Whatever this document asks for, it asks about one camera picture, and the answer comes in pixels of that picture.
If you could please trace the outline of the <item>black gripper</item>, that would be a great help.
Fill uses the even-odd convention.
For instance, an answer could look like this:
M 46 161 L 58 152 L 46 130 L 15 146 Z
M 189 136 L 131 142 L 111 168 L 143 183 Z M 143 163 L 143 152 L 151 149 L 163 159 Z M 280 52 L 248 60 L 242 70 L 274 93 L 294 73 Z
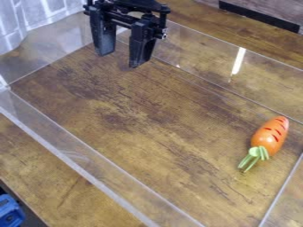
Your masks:
M 131 29 L 130 67 L 139 67 L 153 57 L 157 38 L 167 36 L 169 5 L 157 0 L 87 0 L 83 8 L 97 53 L 115 52 L 117 25 L 126 27 Z

